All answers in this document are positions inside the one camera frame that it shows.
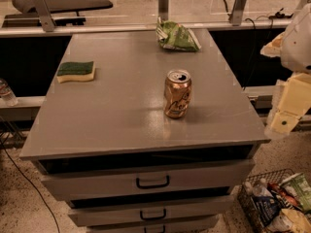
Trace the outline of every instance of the soda can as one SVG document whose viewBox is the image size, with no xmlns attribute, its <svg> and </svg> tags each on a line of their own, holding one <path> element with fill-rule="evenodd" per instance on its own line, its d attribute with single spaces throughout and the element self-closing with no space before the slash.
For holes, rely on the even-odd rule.
<svg viewBox="0 0 311 233">
<path fill-rule="evenodd" d="M 186 70 L 172 70 L 165 79 L 164 112 L 168 117 L 180 118 L 187 113 L 191 95 L 191 77 Z"/>
</svg>

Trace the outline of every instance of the drawer handle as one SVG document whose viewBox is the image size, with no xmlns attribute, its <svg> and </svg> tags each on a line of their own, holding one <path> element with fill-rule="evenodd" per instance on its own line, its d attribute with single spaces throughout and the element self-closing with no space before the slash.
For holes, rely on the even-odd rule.
<svg viewBox="0 0 311 233">
<path fill-rule="evenodd" d="M 161 231 L 161 232 L 158 232 L 158 233 L 165 233 L 165 225 L 163 225 L 163 231 Z"/>
<path fill-rule="evenodd" d="M 145 221 L 149 220 L 160 220 L 164 219 L 166 217 L 166 209 L 163 209 L 163 215 L 162 216 L 155 216 L 155 217 L 144 217 L 143 211 L 140 211 L 140 218 Z"/>
<path fill-rule="evenodd" d="M 152 184 L 152 185 L 140 185 L 139 178 L 136 179 L 136 186 L 140 189 L 154 189 L 154 188 L 163 188 L 169 185 L 169 176 L 166 176 L 166 182 L 161 184 Z"/>
</svg>

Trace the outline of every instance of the concrete floor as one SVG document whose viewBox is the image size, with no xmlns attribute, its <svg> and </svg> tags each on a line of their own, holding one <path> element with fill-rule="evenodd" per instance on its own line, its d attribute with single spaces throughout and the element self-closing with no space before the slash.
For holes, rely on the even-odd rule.
<svg viewBox="0 0 311 233">
<path fill-rule="evenodd" d="M 114 8 L 105 11 L 84 12 L 88 25 L 119 23 L 155 23 L 156 0 L 111 0 Z M 174 0 L 170 4 L 170 18 L 179 22 L 227 21 L 223 0 Z M 299 0 L 248 0 L 244 17 L 256 19 L 275 14 L 281 8 L 284 13 L 293 12 Z M 231 8 L 234 0 L 227 0 Z M 4 15 L 18 11 L 11 0 L 0 0 L 0 20 Z M 294 132 L 289 137 L 261 145 L 255 161 L 256 167 L 251 175 L 276 171 L 284 168 L 303 172 L 311 182 L 311 133 Z M 8 154 L 40 190 L 51 207 L 59 224 L 61 233 L 86 232 L 78 228 L 67 216 L 68 206 L 57 202 L 41 185 L 38 171 L 29 162 L 19 158 L 20 150 L 10 149 Z M 36 190 L 18 172 L 3 150 L 0 150 L 0 232 L 1 233 L 56 233 L 55 222 L 42 202 Z M 233 194 L 236 196 L 239 187 Z M 220 220 L 213 229 L 204 233 L 251 233 L 252 228 L 235 200 L 231 209 L 220 215 Z"/>
</svg>

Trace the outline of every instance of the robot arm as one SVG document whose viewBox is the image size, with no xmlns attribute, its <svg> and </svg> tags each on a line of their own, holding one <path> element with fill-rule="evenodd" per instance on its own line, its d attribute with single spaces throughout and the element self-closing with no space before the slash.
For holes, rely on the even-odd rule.
<svg viewBox="0 0 311 233">
<path fill-rule="evenodd" d="M 294 73 L 286 82 L 276 84 L 265 129 L 271 139 L 290 134 L 311 108 L 311 4 L 303 7 L 277 40 L 279 49 L 272 41 L 266 50 L 275 55 L 279 51 L 282 65 Z"/>
</svg>

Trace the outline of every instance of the green chip bag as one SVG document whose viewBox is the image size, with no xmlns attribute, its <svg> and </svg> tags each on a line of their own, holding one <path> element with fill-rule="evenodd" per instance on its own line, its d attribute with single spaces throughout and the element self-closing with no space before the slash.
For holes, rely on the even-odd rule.
<svg viewBox="0 0 311 233">
<path fill-rule="evenodd" d="M 159 17 L 156 25 L 159 44 L 168 50 L 199 51 L 201 45 L 192 30 L 173 21 L 162 21 Z"/>
</svg>

